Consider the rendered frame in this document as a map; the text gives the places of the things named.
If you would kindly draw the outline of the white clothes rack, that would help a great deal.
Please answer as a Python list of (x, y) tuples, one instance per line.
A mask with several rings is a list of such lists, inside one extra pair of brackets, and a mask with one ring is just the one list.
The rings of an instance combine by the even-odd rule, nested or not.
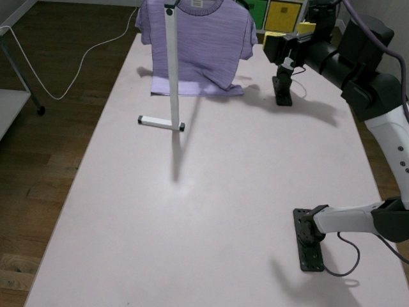
[[(176, 7), (180, 0), (166, 0), (164, 3), (166, 18), (167, 60), (169, 71), (169, 92), (171, 103), (171, 121), (139, 115), (138, 123), (184, 131), (185, 123), (180, 122), (178, 94), (178, 49)], [(171, 123), (172, 122), (172, 123)]]

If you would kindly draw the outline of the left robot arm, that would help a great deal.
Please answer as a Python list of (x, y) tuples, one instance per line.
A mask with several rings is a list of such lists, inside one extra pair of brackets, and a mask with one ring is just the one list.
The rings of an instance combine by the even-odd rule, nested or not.
[[(320, 5), (326, 1), (334, 0), (309, 0), (309, 23), (316, 24), (311, 45), (328, 40), (336, 24), (336, 5)], [(401, 195), (370, 205), (294, 209), (300, 268), (308, 272), (325, 269), (320, 242), (326, 233), (375, 233), (395, 243), (409, 239), (409, 115), (401, 100), (401, 83), (376, 69), (384, 52), (353, 17), (337, 52), (326, 60), (321, 74), (343, 91), (340, 96), (377, 140)]]

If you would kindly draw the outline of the black clothes hanger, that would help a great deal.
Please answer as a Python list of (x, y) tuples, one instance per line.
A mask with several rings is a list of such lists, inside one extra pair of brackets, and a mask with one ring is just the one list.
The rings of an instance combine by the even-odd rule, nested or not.
[(242, 4), (245, 6), (245, 8), (246, 8), (247, 10), (249, 10), (249, 4), (248, 4), (245, 0), (237, 0), (237, 1), (239, 1), (240, 3), (242, 3)]

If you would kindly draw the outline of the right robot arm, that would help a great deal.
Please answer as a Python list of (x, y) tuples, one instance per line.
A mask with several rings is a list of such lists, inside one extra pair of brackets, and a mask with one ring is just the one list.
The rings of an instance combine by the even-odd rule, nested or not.
[[(305, 15), (304, 22), (309, 22), (309, 10)], [(293, 82), (291, 75), (294, 68), (290, 66), (293, 60), (289, 57), (285, 58), (284, 63), (278, 65), (276, 76), (272, 77), (272, 82), (275, 91), (276, 102), (278, 106), (292, 106), (290, 95), (290, 87)]]

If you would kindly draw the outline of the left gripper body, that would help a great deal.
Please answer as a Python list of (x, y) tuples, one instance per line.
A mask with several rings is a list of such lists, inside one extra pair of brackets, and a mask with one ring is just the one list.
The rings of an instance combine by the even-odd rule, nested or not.
[(309, 43), (312, 35), (312, 31), (297, 36), (267, 35), (263, 52), (269, 62), (276, 66), (283, 64), (285, 58), (289, 57), (293, 60), (291, 67), (302, 68), (306, 64), (321, 75), (326, 60), (337, 54), (337, 48), (331, 45), (332, 34), (328, 40), (319, 40), (314, 45)]

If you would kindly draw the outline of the lavender t-shirt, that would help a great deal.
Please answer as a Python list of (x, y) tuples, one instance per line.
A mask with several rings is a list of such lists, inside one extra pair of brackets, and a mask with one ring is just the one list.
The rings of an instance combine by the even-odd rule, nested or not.
[[(142, 44), (151, 44), (150, 92), (170, 95), (165, 2), (144, 0), (135, 27)], [(240, 59), (251, 58), (258, 43), (249, 10), (233, 0), (180, 0), (176, 23), (179, 97), (243, 95), (241, 85), (231, 83)]]

